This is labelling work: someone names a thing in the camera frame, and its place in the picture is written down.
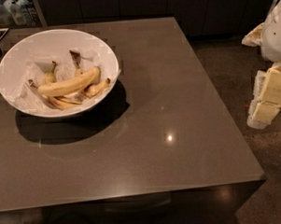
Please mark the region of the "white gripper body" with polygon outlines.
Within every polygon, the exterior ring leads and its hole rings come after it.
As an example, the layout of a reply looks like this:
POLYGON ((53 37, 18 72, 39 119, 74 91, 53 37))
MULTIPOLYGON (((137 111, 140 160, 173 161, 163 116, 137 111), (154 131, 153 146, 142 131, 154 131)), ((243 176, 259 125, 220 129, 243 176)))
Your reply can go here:
POLYGON ((263 23, 242 38, 241 44, 249 47, 259 46, 265 60, 272 63, 281 62, 281 0, 263 23))

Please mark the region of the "yellow taped gripper finger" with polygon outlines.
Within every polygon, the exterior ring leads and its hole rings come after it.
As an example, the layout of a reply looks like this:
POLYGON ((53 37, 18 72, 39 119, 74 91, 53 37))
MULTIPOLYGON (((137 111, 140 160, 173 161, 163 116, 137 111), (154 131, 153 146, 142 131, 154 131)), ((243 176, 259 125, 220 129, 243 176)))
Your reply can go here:
POLYGON ((259 70, 253 89, 246 124, 253 129, 264 129, 281 111, 281 63, 274 63, 267 71, 259 70))

